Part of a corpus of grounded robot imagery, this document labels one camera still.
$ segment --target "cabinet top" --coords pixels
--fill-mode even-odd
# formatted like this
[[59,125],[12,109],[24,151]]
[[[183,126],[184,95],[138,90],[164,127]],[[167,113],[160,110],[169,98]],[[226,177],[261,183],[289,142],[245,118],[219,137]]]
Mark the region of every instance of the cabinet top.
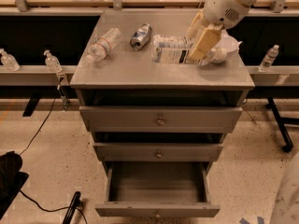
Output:
[[108,29],[118,27],[123,33],[121,43],[102,62],[84,66],[84,50],[71,80],[77,89],[229,89],[249,90],[254,87],[249,72],[239,55],[224,63],[176,64],[155,63],[150,57],[150,44],[134,51],[129,42],[144,23],[150,24],[153,35],[184,36],[197,9],[124,9],[105,10],[89,45]]

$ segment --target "aluminum can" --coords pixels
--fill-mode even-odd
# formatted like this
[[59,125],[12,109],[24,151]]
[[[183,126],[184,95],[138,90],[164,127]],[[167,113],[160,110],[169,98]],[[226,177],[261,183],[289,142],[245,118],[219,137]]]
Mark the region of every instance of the aluminum can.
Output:
[[143,24],[132,36],[130,45],[134,50],[141,50],[150,41],[151,27],[149,24]]

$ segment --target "clear plastic bottle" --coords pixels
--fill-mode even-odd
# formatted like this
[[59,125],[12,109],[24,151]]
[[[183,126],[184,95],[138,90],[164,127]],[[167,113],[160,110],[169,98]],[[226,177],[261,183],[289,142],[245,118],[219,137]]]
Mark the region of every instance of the clear plastic bottle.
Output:
[[111,28],[108,32],[102,35],[96,42],[88,47],[85,63],[103,61],[106,56],[121,42],[122,34],[120,29]]
[[0,53],[2,55],[1,63],[4,67],[7,68],[8,71],[17,71],[20,69],[18,62],[12,55],[7,54],[7,52],[4,51],[4,49],[0,49]]
[[44,55],[47,56],[45,63],[51,72],[58,73],[63,70],[57,57],[53,56],[48,49],[45,50]]
[[179,36],[154,35],[151,59],[156,63],[186,63],[193,39]]
[[276,59],[279,53],[279,45],[274,45],[273,48],[267,51],[263,60],[259,66],[259,72],[267,72],[273,61]]

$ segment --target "robotic hand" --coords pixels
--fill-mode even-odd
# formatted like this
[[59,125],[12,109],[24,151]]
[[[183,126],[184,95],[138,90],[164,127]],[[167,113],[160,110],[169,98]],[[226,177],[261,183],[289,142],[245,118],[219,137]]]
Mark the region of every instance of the robotic hand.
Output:
[[189,58],[205,59],[220,41],[221,30],[236,26],[248,13],[256,0],[206,0],[205,7],[192,21],[186,37],[195,38]]

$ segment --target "beige floor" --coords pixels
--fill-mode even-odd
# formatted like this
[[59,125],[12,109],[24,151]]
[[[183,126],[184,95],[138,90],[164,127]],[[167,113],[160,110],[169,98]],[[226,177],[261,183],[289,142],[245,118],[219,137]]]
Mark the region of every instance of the beige floor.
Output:
[[[24,118],[24,104],[5,101],[0,105],[0,155],[10,150],[22,152],[49,113],[50,101],[41,101],[34,114]],[[257,217],[268,223],[280,178],[299,150],[299,127],[288,128],[294,149],[284,153],[278,126],[264,104],[265,100],[249,100],[243,106],[240,121],[225,139],[221,157],[211,168],[211,200],[221,206],[214,218],[100,217],[94,205],[105,199],[104,170],[93,152],[93,142],[78,107],[73,105],[64,112],[59,101],[22,155],[21,170],[29,174],[22,190],[47,209],[68,206],[74,192],[80,191],[89,224],[234,224],[241,218],[255,224]],[[285,116],[299,118],[298,104],[294,100],[278,100],[278,108]],[[62,223],[64,214],[65,211],[43,212],[19,194],[0,223]],[[85,222],[76,212],[72,223]]]

